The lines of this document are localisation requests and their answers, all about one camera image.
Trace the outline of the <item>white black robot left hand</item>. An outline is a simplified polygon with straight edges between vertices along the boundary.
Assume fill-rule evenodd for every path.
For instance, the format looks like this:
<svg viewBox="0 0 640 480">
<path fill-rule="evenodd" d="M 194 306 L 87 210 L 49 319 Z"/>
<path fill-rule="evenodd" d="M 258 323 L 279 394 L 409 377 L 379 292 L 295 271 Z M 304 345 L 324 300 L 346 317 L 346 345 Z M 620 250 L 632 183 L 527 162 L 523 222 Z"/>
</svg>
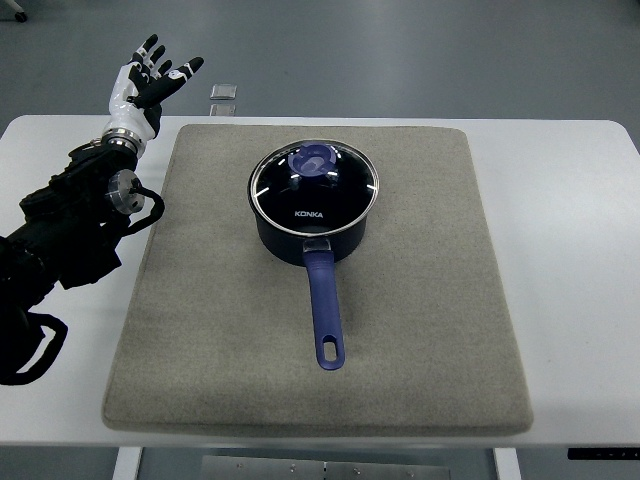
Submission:
<svg viewBox="0 0 640 480">
<path fill-rule="evenodd" d="M 110 120 L 102 133 L 105 143 L 126 147 L 140 156 L 159 133 L 162 102 L 204 65 L 203 58 L 194 57 L 175 67 L 164 54 L 165 47 L 153 34 L 120 68 L 109 99 Z"/>
</svg>

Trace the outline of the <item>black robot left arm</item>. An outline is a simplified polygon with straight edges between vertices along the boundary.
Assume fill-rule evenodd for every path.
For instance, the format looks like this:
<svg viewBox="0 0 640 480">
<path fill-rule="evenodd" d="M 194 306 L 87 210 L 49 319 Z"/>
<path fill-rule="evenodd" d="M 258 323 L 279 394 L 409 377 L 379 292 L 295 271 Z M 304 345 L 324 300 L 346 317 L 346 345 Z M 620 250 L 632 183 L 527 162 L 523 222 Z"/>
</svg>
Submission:
<svg viewBox="0 0 640 480">
<path fill-rule="evenodd" d="M 1 240 L 1 382 L 26 385 L 52 366 L 67 336 L 58 318 L 32 312 L 54 288 L 93 284 L 118 268 L 120 240 L 165 209 L 135 174 L 143 142 L 124 129 L 72 150 L 64 171 L 23 198 L 25 222 Z"/>
</svg>

